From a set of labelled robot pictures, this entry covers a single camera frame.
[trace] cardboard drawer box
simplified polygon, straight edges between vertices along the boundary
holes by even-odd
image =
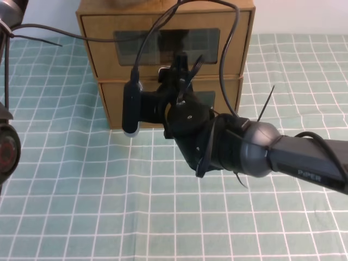
[[[226,55],[225,75],[244,70],[255,7],[252,0],[227,0],[241,9],[237,31]],[[81,0],[77,18],[82,35],[91,38],[125,39],[147,32],[155,20],[177,0],[147,0],[121,8],[114,0]],[[181,6],[160,33],[150,38],[141,60],[140,75],[156,77],[160,67],[170,65],[173,53],[185,51],[189,63],[203,54],[206,63],[199,76],[217,76],[223,46],[235,19],[235,11],[212,2]],[[104,80],[129,79],[142,39],[120,43],[86,42],[95,77]]]
[[[102,82],[99,83],[99,93],[103,102],[105,114],[111,129],[122,128],[122,108],[123,108],[123,87],[126,81]],[[215,92],[214,109],[219,113],[229,113],[223,98],[219,79],[215,78],[196,78],[193,80],[194,91]],[[145,91],[156,91],[159,83],[155,80],[143,80]],[[240,90],[243,84],[242,77],[225,78],[227,96],[233,108],[238,110],[240,101]],[[141,128],[162,128],[162,125],[142,123]]]

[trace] teal grid tablecloth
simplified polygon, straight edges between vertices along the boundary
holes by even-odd
[[[347,260],[348,197],[274,173],[195,178],[162,130],[110,131],[81,41],[11,46],[21,163],[0,200],[0,260]],[[348,139],[348,37],[254,35],[240,115]]]

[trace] brown cardboard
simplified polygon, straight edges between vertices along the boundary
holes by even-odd
[[[243,73],[255,7],[251,0],[229,1],[241,8],[240,22],[225,61],[224,74],[231,76]],[[158,14],[175,3],[176,0],[149,0],[128,8],[118,8],[113,0],[82,0],[77,16],[84,36],[111,39],[116,30],[149,30],[159,17]],[[234,18],[235,12],[231,8],[198,1],[181,6],[163,29],[219,28],[218,61],[216,64],[205,64],[198,73],[201,76],[216,76],[219,74],[222,49]],[[86,48],[98,80],[129,78],[132,67],[120,66],[114,43],[88,42]],[[140,75],[155,77],[163,65],[165,64],[140,66]]]
[[[125,83],[123,80],[117,82],[109,80],[99,84],[99,92],[111,129],[122,128],[123,87]],[[159,83],[155,80],[144,80],[142,84],[146,91],[155,91],[159,86]],[[237,110],[243,78],[226,78],[225,84],[231,105]],[[223,99],[218,78],[194,79],[193,86],[195,91],[215,91],[214,109],[218,113],[229,113],[225,100]],[[162,128],[162,126],[142,123],[141,128]]]

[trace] white wall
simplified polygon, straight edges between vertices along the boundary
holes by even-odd
[[[75,15],[79,1],[29,0],[24,23],[79,33]],[[348,34],[348,0],[254,0],[254,3],[257,11],[253,33]],[[36,29],[25,29],[21,34],[54,35]]]

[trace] drawer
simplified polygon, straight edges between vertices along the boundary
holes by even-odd
[[[243,83],[242,78],[225,79],[227,96],[232,107],[238,110],[240,100],[240,90]],[[155,91],[159,84],[156,81],[143,81],[146,91]],[[105,114],[111,129],[122,128],[122,108],[123,108],[123,87],[125,82],[105,82],[99,83],[99,92],[102,98]],[[219,113],[229,113],[223,98],[219,79],[194,79],[194,91],[213,91],[215,92],[214,109]],[[162,125],[142,123],[141,128],[162,128]]]
[[[237,31],[226,55],[226,75],[242,74],[252,11],[241,12]],[[82,15],[83,34],[92,38],[127,38],[148,31],[158,14],[137,15]],[[189,64],[203,54],[206,58],[198,73],[200,76],[217,76],[223,47],[235,18],[233,11],[218,13],[177,13],[168,24],[155,34],[145,48],[140,65],[142,77],[157,76],[158,70],[170,65],[174,50],[188,54]],[[142,39],[123,43],[86,44],[95,77],[128,79]]]

